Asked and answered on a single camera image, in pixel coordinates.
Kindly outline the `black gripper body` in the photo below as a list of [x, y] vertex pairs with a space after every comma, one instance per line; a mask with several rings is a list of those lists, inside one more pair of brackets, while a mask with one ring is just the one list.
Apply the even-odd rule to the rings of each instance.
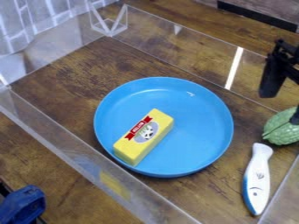
[[275, 41], [275, 48], [267, 55], [275, 56], [285, 63], [285, 76], [299, 83], [299, 46], [289, 44], [282, 38]]

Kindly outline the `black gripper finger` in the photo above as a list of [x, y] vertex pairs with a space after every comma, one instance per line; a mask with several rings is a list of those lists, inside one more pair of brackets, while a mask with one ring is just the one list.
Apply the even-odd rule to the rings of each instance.
[[290, 118], [290, 123], [293, 125], [299, 125], [299, 105], [297, 106], [293, 117]]
[[285, 81], [285, 63], [275, 56], [269, 56], [259, 84], [259, 96], [262, 98], [274, 98]]

